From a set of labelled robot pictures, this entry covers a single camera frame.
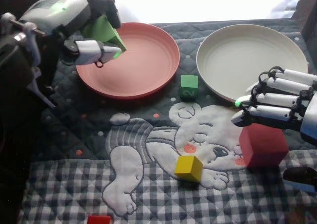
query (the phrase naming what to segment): white plate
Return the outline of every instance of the white plate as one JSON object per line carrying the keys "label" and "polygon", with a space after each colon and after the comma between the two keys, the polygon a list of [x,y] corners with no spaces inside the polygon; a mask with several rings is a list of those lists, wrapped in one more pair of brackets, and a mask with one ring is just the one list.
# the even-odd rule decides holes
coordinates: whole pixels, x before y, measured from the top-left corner
{"label": "white plate", "polygon": [[210,34],[198,49],[196,63],[208,87],[232,102],[273,66],[308,71],[303,52],[291,39],[250,24],[228,26]]}

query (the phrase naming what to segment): large red block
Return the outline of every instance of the large red block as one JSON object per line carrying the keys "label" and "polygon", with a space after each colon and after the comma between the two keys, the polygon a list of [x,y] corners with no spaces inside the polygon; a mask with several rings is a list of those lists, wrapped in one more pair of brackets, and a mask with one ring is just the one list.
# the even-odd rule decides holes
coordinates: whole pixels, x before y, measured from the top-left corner
{"label": "large red block", "polygon": [[88,216],[87,224],[112,224],[111,217],[109,216]]}
{"label": "large red block", "polygon": [[248,168],[278,166],[289,151],[281,129],[256,123],[242,129],[239,142]]}

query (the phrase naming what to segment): yellow cube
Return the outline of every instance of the yellow cube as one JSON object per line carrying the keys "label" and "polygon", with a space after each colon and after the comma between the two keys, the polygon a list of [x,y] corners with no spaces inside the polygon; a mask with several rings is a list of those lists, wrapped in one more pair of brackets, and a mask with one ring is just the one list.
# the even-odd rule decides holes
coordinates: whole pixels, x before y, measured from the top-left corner
{"label": "yellow cube", "polygon": [[196,156],[180,156],[178,158],[175,175],[181,179],[200,182],[203,172],[203,163]]}

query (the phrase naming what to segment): quilted fabric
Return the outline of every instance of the quilted fabric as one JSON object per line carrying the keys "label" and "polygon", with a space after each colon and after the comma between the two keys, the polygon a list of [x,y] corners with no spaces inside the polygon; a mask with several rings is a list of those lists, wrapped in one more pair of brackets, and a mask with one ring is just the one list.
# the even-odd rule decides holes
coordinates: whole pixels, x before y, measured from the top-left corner
{"label": "quilted fabric", "polygon": [[[309,72],[317,74],[297,26],[289,19],[158,25],[177,42],[180,66],[174,79],[161,91],[136,101],[101,97],[82,83],[74,66],[59,64],[53,82],[56,93],[52,95],[58,107],[43,112],[20,223],[85,223],[90,214],[111,215],[116,223],[171,223],[171,220],[175,223],[284,223],[290,207],[315,202],[310,194],[282,183],[280,172],[288,167],[316,168],[315,151],[309,150],[315,147],[303,142],[293,131],[285,131],[293,151],[281,164],[281,170],[251,172],[235,164],[228,165],[226,170],[212,170],[215,182],[210,186],[179,182],[168,174],[168,166],[148,156],[147,145],[155,142],[160,142],[162,150],[165,145],[171,147],[166,156],[176,152],[175,136],[182,125],[170,113],[180,102],[180,76],[198,75],[196,53],[206,36],[238,23],[263,25],[284,33],[303,50]],[[200,111],[204,115],[211,105],[232,106],[200,80],[199,97],[185,115],[194,116]],[[140,143],[132,144],[132,139]],[[124,198],[116,200],[126,205],[125,211],[122,205],[114,208],[117,203],[105,200],[104,195],[106,187],[119,175],[115,170],[119,159],[112,156],[120,147],[129,154],[125,159],[136,155],[130,166],[140,168],[135,187],[124,192]],[[232,155],[239,160],[238,148],[226,147],[224,152],[227,157]],[[125,175],[128,182],[132,174]]]}

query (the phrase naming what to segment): metal rod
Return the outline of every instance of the metal rod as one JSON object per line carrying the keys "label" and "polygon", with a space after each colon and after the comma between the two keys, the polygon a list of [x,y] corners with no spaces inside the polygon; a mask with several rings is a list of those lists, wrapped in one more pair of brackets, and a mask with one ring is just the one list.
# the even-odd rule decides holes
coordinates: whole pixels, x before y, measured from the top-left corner
{"label": "metal rod", "polygon": [[[20,29],[23,29],[23,26],[24,26],[24,23],[22,23],[22,22],[19,22],[19,21],[16,21],[16,20],[10,20],[10,22],[13,24],[13,25],[15,25],[15,26],[17,26],[17,27],[19,27]],[[46,36],[46,33],[45,32],[42,32],[41,30],[39,30],[39,29],[34,29],[34,32],[35,32],[35,34],[36,35],[38,35],[38,36]]]}

